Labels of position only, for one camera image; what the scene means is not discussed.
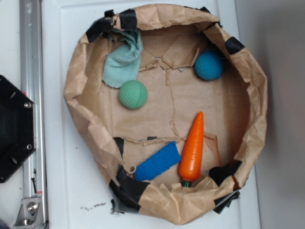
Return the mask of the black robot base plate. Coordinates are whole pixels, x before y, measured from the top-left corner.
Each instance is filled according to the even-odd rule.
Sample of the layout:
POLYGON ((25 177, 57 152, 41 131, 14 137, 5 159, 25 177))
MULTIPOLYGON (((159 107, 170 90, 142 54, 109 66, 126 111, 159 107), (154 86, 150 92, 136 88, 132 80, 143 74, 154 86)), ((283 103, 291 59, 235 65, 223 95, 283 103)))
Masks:
POLYGON ((0 76, 0 182, 7 182, 35 150, 34 103, 0 76))

